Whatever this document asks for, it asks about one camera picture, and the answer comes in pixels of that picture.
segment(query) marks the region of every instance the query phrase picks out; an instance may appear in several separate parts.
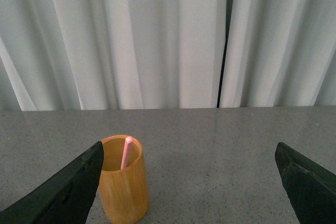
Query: curtain fold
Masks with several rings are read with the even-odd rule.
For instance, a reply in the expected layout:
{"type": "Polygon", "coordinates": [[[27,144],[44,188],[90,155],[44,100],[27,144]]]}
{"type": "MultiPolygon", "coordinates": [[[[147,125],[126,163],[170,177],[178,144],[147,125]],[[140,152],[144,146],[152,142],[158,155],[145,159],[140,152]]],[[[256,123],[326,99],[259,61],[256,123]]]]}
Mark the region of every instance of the curtain fold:
{"type": "Polygon", "coordinates": [[[0,9],[0,110],[215,108],[225,42],[220,107],[336,105],[334,0],[0,9]]]}

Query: curtain gap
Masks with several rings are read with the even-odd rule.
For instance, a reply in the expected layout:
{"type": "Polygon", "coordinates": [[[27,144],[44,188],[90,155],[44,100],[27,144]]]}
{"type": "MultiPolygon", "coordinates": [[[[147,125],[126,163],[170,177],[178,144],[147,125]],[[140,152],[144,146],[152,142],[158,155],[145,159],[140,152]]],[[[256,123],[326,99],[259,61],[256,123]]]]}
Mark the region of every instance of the curtain gap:
{"type": "Polygon", "coordinates": [[[225,58],[226,58],[226,49],[227,42],[229,38],[229,29],[230,29],[230,21],[231,21],[231,12],[232,12],[232,4],[233,0],[226,0],[226,29],[225,29],[225,46],[223,52],[223,61],[222,61],[222,69],[220,70],[220,80],[219,80],[219,89],[218,89],[218,97],[217,97],[217,108],[219,108],[219,104],[221,102],[221,92],[223,85],[223,74],[224,74],[224,66],[225,66],[225,58]]]}

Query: table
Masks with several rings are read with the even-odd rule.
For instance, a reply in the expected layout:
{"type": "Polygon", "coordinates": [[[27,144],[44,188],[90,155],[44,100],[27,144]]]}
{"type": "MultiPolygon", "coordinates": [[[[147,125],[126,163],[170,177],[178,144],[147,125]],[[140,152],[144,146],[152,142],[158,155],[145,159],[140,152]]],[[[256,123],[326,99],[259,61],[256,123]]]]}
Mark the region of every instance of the table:
{"type": "MultiPolygon", "coordinates": [[[[142,141],[139,223],[299,223],[274,160],[282,141],[336,173],[336,106],[0,112],[0,210],[96,141],[142,141]]],[[[88,224],[108,224],[99,195],[88,224]]]]}

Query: cylindrical cup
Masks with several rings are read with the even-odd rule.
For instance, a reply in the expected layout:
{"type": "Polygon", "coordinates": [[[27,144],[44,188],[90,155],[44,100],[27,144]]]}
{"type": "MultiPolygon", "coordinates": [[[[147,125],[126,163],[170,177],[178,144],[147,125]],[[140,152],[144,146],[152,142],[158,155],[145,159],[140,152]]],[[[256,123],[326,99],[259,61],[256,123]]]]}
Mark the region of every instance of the cylindrical cup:
{"type": "Polygon", "coordinates": [[[104,162],[98,190],[104,212],[113,224],[134,224],[149,207],[143,150],[135,137],[128,166],[120,169],[126,137],[115,135],[102,140],[104,162]]]}

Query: wooden cup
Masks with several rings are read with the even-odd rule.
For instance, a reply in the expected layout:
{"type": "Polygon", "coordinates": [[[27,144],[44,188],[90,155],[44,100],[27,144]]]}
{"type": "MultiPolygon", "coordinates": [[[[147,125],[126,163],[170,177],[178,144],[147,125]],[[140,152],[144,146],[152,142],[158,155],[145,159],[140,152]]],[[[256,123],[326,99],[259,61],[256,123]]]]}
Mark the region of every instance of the wooden cup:
{"type": "Polygon", "coordinates": [[[104,212],[113,224],[134,224],[149,207],[143,150],[135,137],[128,166],[120,169],[126,137],[115,135],[102,140],[104,162],[98,190],[104,212]]]}

